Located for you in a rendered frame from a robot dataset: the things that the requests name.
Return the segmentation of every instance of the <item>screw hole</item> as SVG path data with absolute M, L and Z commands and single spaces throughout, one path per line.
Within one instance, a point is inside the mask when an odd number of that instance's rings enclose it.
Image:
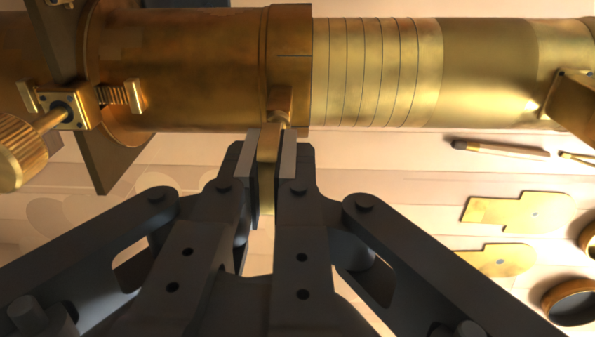
M 297 298 L 300 300 L 307 300 L 310 297 L 310 292 L 306 289 L 300 289 L 297 291 Z
M 166 286 L 166 291 L 168 293 L 175 293 L 180 288 L 180 285 L 177 282 L 171 282 Z

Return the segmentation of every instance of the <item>brass tube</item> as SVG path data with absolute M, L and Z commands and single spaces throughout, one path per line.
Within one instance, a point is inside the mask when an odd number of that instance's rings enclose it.
M 537 113 L 559 67 L 595 70 L 591 26 L 315 18 L 311 125 L 558 128 Z
M 62 123 L 66 118 L 68 118 L 68 111 L 64 107 L 55 107 L 42 118 L 31 123 L 31 126 L 33 126 L 33 129 L 35 129 L 40 136 L 42 136 L 54 126 Z

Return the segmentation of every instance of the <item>knurled knob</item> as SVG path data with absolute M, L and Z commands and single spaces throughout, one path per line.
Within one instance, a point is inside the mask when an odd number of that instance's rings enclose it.
M 18 190 L 48 162 L 48 147 L 35 128 L 0 114 L 0 194 Z

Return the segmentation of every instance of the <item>brass knob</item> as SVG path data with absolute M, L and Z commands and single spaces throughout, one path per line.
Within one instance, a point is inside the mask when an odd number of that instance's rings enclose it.
M 41 137 L 68 117 L 57 107 L 32 124 L 0 114 L 0 194 L 18 190 L 48 163 L 48 147 Z

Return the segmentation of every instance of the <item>brass telescope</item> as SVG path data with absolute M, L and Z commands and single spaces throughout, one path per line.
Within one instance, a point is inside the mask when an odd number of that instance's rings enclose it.
M 60 40 L 42 36 L 45 9 L 33 9 L 0 13 L 2 112 L 18 117 L 0 133 L 0 193 L 47 161 L 38 133 L 27 160 L 9 139 L 57 107 L 69 116 L 54 129 L 76 131 L 79 146 L 83 133 L 132 149 L 156 132 L 344 126 L 567 130 L 595 147 L 595 18 L 312 18 L 309 4 L 89 0 L 54 8 L 79 13 L 73 63 L 60 65 Z

